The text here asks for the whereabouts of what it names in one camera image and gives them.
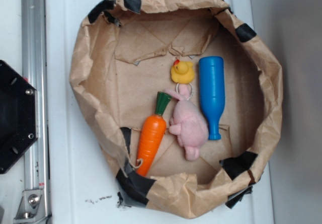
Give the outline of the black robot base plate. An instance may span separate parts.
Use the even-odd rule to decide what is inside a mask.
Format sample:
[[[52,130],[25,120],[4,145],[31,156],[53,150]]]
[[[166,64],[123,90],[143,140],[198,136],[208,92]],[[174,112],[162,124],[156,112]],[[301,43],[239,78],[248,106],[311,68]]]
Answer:
[[[1,174],[8,172],[38,138],[36,93],[1,60]]]

